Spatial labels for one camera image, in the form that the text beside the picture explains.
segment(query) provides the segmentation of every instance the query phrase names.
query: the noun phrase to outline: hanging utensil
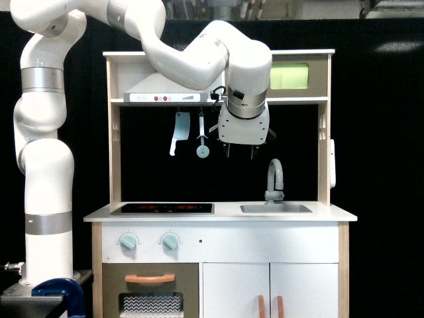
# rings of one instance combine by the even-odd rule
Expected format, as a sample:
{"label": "hanging utensil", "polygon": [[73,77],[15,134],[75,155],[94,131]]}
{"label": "hanging utensil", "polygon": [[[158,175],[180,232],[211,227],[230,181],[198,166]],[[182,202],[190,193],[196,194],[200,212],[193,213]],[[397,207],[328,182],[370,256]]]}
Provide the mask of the hanging utensil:
{"label": "hanging utensil", "polygon": [[175,129],[172,136],[170,155],[175,156],[177,141],[187,140],[190,132],[190,113],[178,111],[175,115]]}
{"label": "hanging utensil", "polygon": [[200,158],[206,158],[209,155],[209,148],[205,146],[204,138],[205,136],[205,117],[203,117],[203,112],[199,116],[199,131],[200,135],[196,138],[200,138],[201,145],[197,147],[196,153]]}

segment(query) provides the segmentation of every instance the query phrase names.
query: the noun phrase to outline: orange oven handle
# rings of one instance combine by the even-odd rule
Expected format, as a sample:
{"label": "orange oven handle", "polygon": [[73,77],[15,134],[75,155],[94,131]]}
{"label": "orange oven handle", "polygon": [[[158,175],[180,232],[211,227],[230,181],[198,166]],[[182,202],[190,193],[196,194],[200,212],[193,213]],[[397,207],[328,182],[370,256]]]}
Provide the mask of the orange oven handle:
{"label": "orange oven handle", "polygon": [[165,274],[163,276],[126,275],[125,281],[127,283],[138,283],[138,284],[166,283],[166,282],[175,281],[175,274]]}

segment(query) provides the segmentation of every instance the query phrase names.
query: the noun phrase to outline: stovetop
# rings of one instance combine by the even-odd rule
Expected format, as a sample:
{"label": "stovetop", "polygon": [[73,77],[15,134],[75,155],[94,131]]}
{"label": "stovetop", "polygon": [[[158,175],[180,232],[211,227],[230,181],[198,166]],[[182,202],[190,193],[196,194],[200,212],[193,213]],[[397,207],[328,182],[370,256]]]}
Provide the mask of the stovetop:
{"label": "stovetop", "polygon": [[114,210],[112,215],[145,215],[145,214],[213,214],[212,203],[127,203]]}

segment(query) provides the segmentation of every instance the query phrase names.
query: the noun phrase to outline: white countertop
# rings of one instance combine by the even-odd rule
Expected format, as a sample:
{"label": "white countertop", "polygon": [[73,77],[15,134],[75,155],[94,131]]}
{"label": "white countertop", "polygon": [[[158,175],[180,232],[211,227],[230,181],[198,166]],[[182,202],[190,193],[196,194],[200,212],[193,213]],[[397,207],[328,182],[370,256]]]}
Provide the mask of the white countertop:
{"label": "white countertop", "polygon": [[214,214],[166,214],[166,215],[111,215],[114,210],[126,203],[147,202],[121,202],[111,207],[110,204],[84,217],[84,222],[217,222],[217,221],[334,221],[351,222],[357,221],[358,217],[336,207],[326,206],[317,201],[287,201],[285,204],[302,204],[312,213],[243,213],[241,205],[259,205],[264,201],[245,202],[202,202],[215,205]]}

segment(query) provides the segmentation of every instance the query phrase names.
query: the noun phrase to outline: oven door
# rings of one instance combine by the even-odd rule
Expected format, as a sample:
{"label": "oven door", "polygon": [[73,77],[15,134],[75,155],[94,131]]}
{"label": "oven door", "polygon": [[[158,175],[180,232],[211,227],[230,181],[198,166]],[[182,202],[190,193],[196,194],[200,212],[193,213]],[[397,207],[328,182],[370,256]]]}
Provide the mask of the oven door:
{"label": "oven door", "polygon": [[103,318],[199,318],[199,264],[103,264]]}

